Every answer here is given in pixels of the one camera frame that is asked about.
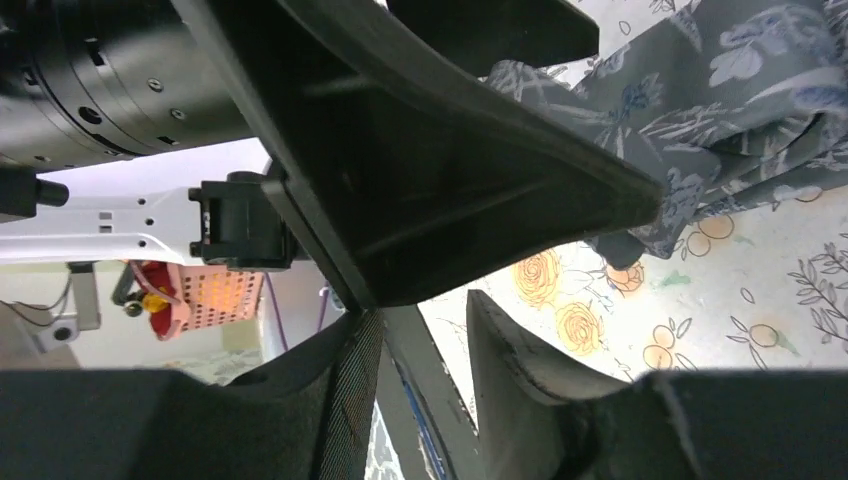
black cable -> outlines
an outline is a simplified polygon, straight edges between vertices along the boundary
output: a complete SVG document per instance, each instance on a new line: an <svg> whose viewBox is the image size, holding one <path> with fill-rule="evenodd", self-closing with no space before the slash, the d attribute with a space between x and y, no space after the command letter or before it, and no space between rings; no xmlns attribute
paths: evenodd
<svg viewBox="0 0 848 480"><path fill-rule="evenodd" d="M59 294L59 298L57 298L56 301L53 302L53 304L50 305L49 307L37 307L35 305L30 305L29 303L24 303L24 302L15 302L15 305L21 305L23 307L27 307L30 310L35 310L37 312L48 312L50 310L53 310L57 306L59 306L59 304L62 303L62 300L67 298L68 293L70 291L71 291L71 274L69 273L68 274L68 280L65 282L65 287L62 289L62 293Z"/></svg>
<svg viewBox="0 0 848 480"><path fill-rule="evenodd" d="M23 319L23 321L29 323L30 325L34 325L34 326L39 327L39 328L48 328L51 325L53 325L53 323L56 320L58 320L65 313L65 310L67 310L67 308L68 308L68 297L70 296L69 295L70 291L71 291L71 276L69 274L68 275L68 281L65 282L65 288L62 289L62 294L59 295L59 298L56 299L56 301L53 302L53 304L50 305L49 307L36 307L36 306L30 305L30 304L24 303L24 302L15 302L14 305L13 305L13 304L6 302L4 300L0 300L0 304L2 304L4 307L6 307L9 310L11 310L12 312L14 312L15 315L21 317L21 319ZM62 308L59 311L59 314L55 315L53 317L53 319L50 320L50 322L48 322L47 324L36 322L35 320L33 320L33 319L29 318L28 316L24 315L23 313L21 313L21 311L18 310L17 308L15 308L15 305L20 305L20 306L27 307L27 308L32 309L32 310L39 311L39 312L46 312L46 311L49 311L49 310L56 308L57 306L59 306L60 303L62 304Z"/></svg>

black cylinder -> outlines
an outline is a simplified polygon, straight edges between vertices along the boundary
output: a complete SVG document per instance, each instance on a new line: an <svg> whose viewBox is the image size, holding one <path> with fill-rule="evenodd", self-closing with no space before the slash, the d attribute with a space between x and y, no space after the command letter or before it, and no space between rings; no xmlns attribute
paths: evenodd
<svg viewBox="0 0 848 480"><path fill-rule="evenodd" d="M49 205L51 207L61 207L68 203L68 187L50 180L36 180L35 184L35 201L39 205Z"/></svg>
<svg viewBox="0 0 848 480"><path fill-rule="evenodd" d="M4 4L0 162L52 171L251 136L170 1Z"/></svg>

black mesh fabric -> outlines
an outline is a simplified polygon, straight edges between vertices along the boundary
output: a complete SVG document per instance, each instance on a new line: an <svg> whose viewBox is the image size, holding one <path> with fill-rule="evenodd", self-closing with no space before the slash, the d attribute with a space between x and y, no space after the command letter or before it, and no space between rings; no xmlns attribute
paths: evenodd
<svg viewBox="0 0 848 480"><path fill-rule="evenodd" d="M382 313L363 313L360 321L332 372L322 426L323 451L315 477L321 480L361 480L365 474L383 343Z"/></svg>

black clamp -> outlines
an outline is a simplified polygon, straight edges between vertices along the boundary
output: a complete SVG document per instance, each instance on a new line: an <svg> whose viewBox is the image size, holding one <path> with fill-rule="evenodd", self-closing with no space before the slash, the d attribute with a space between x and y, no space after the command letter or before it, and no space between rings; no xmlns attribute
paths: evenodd
<svg viewBox="0 0 848 480"><path fill-rule="evenodd" d="M266 178L233 172L224 182L202 182L189 191L189 199L201 204L203 232L191 256L234 271L288 270L294 260L308 259L263 193Z"/></svg>

white bracket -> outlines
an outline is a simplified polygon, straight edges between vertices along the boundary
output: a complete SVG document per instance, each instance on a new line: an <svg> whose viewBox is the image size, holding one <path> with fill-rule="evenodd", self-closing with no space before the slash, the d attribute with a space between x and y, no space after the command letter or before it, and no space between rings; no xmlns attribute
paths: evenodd
<svg viewBox="0 0 848 480"><path fill-rule="evenodd" d="M0 264L153 260L203 265L189 253L202 237L188 188L132 197L74 197L38 206L34 218L0 224Z"/></svg>

